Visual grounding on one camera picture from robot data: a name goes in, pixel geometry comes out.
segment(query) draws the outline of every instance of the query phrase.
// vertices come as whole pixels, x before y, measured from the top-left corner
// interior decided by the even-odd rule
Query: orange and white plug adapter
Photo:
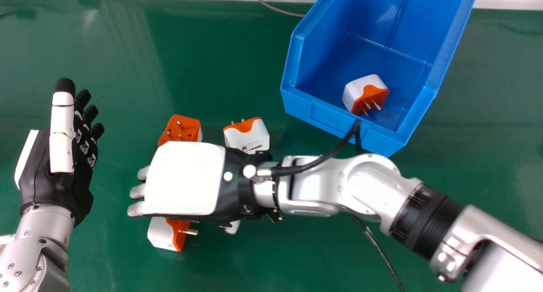
[[[247,154],[270,149],[270,135],[260,117],[242,119],[223,129],[224,143],[227,147],[240,149]]]
[[[181,115],[173,115],[159,138],[159,147],[168,141],[202,141],[200,120]],[[172,220],[154,216],[149,223],[147,238],[154,247],[181,252],[187,235],[197,235],[190,230],[190,221]]]
[[[347,83],[341,100],[349,112],[368,116],[370,110],[381,110],[386,97],[388,87],[378,75],[369,75]]]

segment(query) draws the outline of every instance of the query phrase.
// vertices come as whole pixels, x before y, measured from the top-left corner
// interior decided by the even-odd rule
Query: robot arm
[[[69,291],[68,244],[75,226],[89,214],[92,168],[97,140],[104,131],[91,122],[87,90],[77,97],[70,79],[59,79],[53,94],[51,123],[31,130],[15,169],[21,221],[17,232],[0,238],[0,286],[3,291]]]
[[[461,207],[419,179],[404,178],[383,156],[330,158],[284,174],[318,158],[287,156],[278,163],[266,152],[247,155],[209,143],[168,143],[157,150],[146,184],[131,191],[130,197],[141,201],[128,208],[128,215],[208,220],[223,227],[264,214],[280,221],[279,211],[322,217],[352,213],[379,221],[382,233],[428,259],[441,281],[454,282],[469,270],[463,290],[543,286],[541,243],[476,207]],[[184,164],[189,159],[198,161]],[[190,186],[178,187],[177,180]]]

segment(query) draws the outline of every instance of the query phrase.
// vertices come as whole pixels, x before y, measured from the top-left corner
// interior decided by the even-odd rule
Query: black cable
[[[347,215],[349,215],[349,217],[351,217],[360,226],[360,228],[362,228],[362,231],[364,232],[366,237],[368,237],[368,239],[374,245],[374,247],[377,249],[377,251],[379,252],[379,255],[384,260],[384,263],[386,263],[388,270],[390,271],[390,273],[392,273],[392,276],[394,277],[394,281],[396,281],[396,284],[398,286],[398,290],[400,290],[400,292],[403,292],[403,286],[398,275],[396,274],[396,271],[394,271],[394,268],[390,264],[390,261],[388,261],[388,258],[384,254],[384,251],[381,249],[381,247],[377,243],[377,240],[375,239],[375,236],[372,233],[372,231],[367,226],[365,226],[365,224],[363,224],[362,221],[360,221],[360,219],[357,216],[353,214],[347,214]]]
[[[351,127],[351,130],[349,131],[349,133],[347,133],[347,135],[345,135],[345,137],[343,137],[343,139],[333,149],[331,149],[325,155],[322,155],[321,157],[317,158],[316,160],[314,160],[314,161],[312,161],[312,162],[310,162],[308,164],[305,164],[303,166],[290,166],[290,167],[272,168],[271,176],[279,177],[279,176],[294,175],[294,174],[298,174],[298,173],[304,172],[306,170],[309,170],[311,168],[314,168],[314,167],[322,164],[326,160],[334,157],[337,153],[339,153],[343,148],[345,148],[347,143],[349,143],[349,139],[351,139],[351,137],[353,137],[353,136],[358,138],[358,139],[356,139],[356,141],[357,141],[357,151],[358,151],[358,149],[360,149],[360,151],[361,151],[361,148],[358,148],[359,145],[360,145],[360,124],[361,124],[360,120],[355,121],[355,123],[353,124],[353,127]]]
[[[294,16],[294,17],[301,17],[301,18],[303,18],[305,16],[305,14],[293,13],[293,12],[285,11],[283,9],[276,8],[275,6],[272,6],[271,4],[267,3],[264,0],[257,0],[257,1],[260,2],[261,4],[263,4],[266,8],[272,9],[272,10],[274,10],[276,12],[279,12],[279,13],[282,13],[282,14],[286,14],[286,15]]]

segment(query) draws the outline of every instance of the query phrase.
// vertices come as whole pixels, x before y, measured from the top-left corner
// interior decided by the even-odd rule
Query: blue storage box
[[[474,1],[318,0],[291,37],[285,110],[338,137],[361,118],[362,146],[392,155],[436,97]],[[373,73],[390,89],[382,111],[351,114],[345,85]]]

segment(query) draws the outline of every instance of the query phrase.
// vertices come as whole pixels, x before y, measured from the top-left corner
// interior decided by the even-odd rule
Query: green surface
[[[106,128],[93,210],[70,244],[73,291],[395,290],[346,215],[243,221],[235,236],[200,224],[182,254],[154,249],[149,219],[126,216],[136,172],[174,113],[199,118],[212,143],[231,120],[262,116],[277,158],[337,143],[283,111],[279,84],[297,22],[256,3],[0,0],[0,232],[19,220],[13,173],[28,130],[48,124],[54,82],[70,77],[91,91]],[[392,157],[405,176],[540,239],[542,54],[541,12],[474,11],[438,97]],[[458,289],[370,227],[407,291]]]

